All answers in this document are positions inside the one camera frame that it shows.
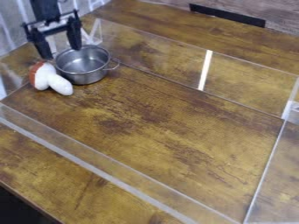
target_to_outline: wooden wall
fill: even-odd
[[[188,10],[188,3],[262,18],[265,27],[299,36],[297,0],[146,0]]]

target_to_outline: metal saucepan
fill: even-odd
[[[114,67],[108,67],[110,60]],[[54,61],[60,76],[76,85],[100,81],[108,70],[114,70],[120,64],[118,59],[110,59],[108,51],[96,45],[84,45],[78,51],[65,50]]]

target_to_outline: wooden table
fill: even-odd
[[[296,71],[295,53],[285,47],[296,38],[276,34],[284,41],[273,48],[277,37],[270,31],[164,6],[120,2],[114,0],[84,17],[86,28],[100,13],[104,18],[168,38],[202,47],[213,43],[214,51]],[[198,34],[198,27],[212,32],[222,25],[224,33],[193,35]],[[246,36],[228,38],[240,28]],[[248,36],[260,45],[241,45]],[[24,76],[36,59],[32,46],[24,45],[1,62]],[[74,87],[72,97],[58,96],[50,90],[36,92],[25,85],[2,103],[241,222],[282,121],[166,79],[121,66],[101,82]],[[1,183],[57,220],[178,223],[4,126],[1,134]]]

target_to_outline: white toy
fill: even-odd
[[[70,83],[56,74],[54,67],[44,61],[37,62],[29,71],[29,81],[38,90],[50,87],[61,95],[72,95]]]

